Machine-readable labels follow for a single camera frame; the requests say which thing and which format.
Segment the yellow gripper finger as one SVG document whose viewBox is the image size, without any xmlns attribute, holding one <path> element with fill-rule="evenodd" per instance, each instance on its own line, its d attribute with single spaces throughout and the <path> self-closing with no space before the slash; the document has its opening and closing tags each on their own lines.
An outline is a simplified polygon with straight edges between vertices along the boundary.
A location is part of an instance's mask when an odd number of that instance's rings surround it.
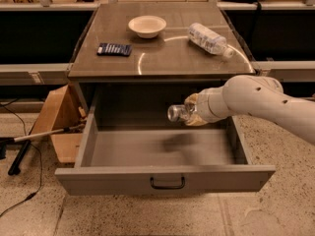
<svg viewBox="0 0 315 236">
<path fill-rule="evenodd" d="M 185 105 L 190 105 L 193 104 L 195 105 L 198 99 L 198 94 L 197 93 L 192 93 L 191 95 L 189 95 L 185 100 L 184 100 L 184 104 Z"/>
<path fill-rule="evenodd" d="M 189 119 L 185 122 L 186 126 L 203 126 L 206 125 L 207 122 L 203 120 L 198 114 L 192 114 Z"/>
</svg>

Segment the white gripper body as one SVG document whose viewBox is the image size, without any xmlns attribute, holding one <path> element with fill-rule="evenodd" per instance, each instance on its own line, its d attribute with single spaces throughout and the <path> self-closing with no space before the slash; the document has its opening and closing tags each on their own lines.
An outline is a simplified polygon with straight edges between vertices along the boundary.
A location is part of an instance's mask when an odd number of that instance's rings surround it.
<svg viewBox="0 0 315 236">
<path fill-rule="evenodd" d="M 215 123 L 230 116 L 222 94 L 222 88 L 206 88 L 198 93 L 197 114 L 207 123 Z"/>
</svg>

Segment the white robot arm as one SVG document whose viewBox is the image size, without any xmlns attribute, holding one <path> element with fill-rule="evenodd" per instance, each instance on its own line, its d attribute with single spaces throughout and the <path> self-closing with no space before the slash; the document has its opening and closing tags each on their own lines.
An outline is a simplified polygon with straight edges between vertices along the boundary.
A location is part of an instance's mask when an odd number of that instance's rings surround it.
<svg viewBox="0 0 315 236">
<path fill-rule="evenodd" d="M 273 122 L 315 144 L 315 103 L 284 94 L 270 77 L 235 76 L 222 87 L 206 88 L 186 98 L 195 109 L 187 126 L 215 123 L 229 116 L 249 115 Z"/>
</svg>

